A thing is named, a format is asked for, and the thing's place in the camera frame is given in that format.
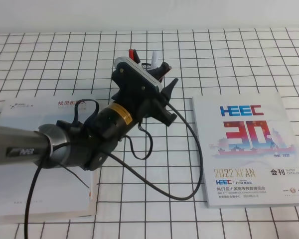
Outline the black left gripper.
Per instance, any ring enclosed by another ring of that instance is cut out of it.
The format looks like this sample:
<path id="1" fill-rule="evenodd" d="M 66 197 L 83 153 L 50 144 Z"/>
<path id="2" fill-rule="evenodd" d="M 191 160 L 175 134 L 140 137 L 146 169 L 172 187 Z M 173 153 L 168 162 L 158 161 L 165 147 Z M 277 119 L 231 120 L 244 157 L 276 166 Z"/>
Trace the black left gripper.
<path id="1" fill-rule="evenodd" d="M 117 84 L 119 91 L 112 99 L 124 107 L 137 122 L 152 117 L 170 126 L 175 121 L 176 114 L 170 113 L 166 106 L 178 78 L 173 79 L 166 87 L 161 82 L 172 67 L 162 62 L 159 67 L 145 71 L 130 57 L 118 57 L 114 65 L 111 80 Z"/>

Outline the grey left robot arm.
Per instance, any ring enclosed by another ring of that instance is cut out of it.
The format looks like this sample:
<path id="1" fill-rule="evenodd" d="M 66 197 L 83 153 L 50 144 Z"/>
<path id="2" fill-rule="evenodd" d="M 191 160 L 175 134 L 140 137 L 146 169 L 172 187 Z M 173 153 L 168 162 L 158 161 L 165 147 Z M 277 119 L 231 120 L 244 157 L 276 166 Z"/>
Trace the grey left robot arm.
<path id="1" fill-rule="evenodd" d="M 74 106 L 72 122 L 58 120 L 37 131 L 0 126 L 0 165 L 33 162 L 45 169 L 78 166 L 93 171 L 143 119 L 152 117 L 171 125 L 176 115 L 166 105 L 176 81 L 166 87 L 161 84 L 171 67 L 163 62 L 146 70 L 130 57 L 119 57 L 114 65 L 111 79 L 119 91 L 104 109 L 96 106 L 85 122 L 79 121 L 78 109 L 86 103 L 82 99 Z"/>

